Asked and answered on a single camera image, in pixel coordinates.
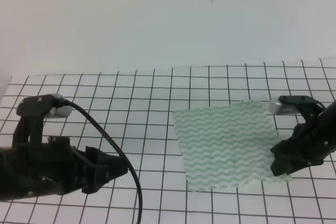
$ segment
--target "white wall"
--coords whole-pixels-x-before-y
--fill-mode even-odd
[[[16,74],[336,55],[336,0],[0,0]]]

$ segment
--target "cloth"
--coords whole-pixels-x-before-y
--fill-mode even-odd
[[[281,139],[264,103],[175,111],[173,117],[189,190],[291,179],[275,177],[270,169],[270,149]]]

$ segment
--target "grid paper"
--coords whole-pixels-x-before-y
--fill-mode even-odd
[[[27,96],[60,93],[86,109],[126,153],[143,188],[145,224],[318,224],[336,223],[336,169],[333,159],[293,174],[288,184],[194,193],[186,190],[182,155],[172,112],[280,95],[311,95],[328,106],[336,95],[336,59],[243,66],[15,78],[0,104],[0,145],[10,146]],[[288,138],[299,115],[270,115]],[[70,136],[115,155],[108,142],[77,111],[67,119],[47,119],[48,135]],[[0,223],[103,224],[136,222],[134,181],[128,173],[93,195],[80,191],[0,202]]]

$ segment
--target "black cable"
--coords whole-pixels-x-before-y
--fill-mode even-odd
[[[73,146],[71,147],[71,152],[76,156],[79,160],[81,160],[83,163],[87,164],[88,166],[91,166],[93,168],[97,169],[104,169],[107,168],[108,165],[95,165],[93,162],[91,162],[89,159],[85,158],[83,155],[81,155],[76,148]]]
[[[143,199],[142,199],[142,190],[141,185],[138,176],[136,175],[136,172],[129,161],[129,159],[126,157],[125,153],[121,150],[121,148],[115,143],[115,141],[107,134],[107,132],[93,119],[92,116],[88,112],[86,112],[82,107],[78,106],[77,104],[70,102],[68,100],[65,100],[62,102],[65,106],[71,106],[74,109],[78,110],[85,118],[102,134],[102,136],[112,145],[112,147],[117,151],[117,153],[120,155],[121,158],[125,160],[127,163],[128,169],[130,170],[130,173],[132,174],[132,177],[134,179],[135,185],[137,186],[136,190],[139,195],[139,211],[138,211],[138,219],[136,224],[140,224],[141,217],[142,217],[142,205],[143,205]]]

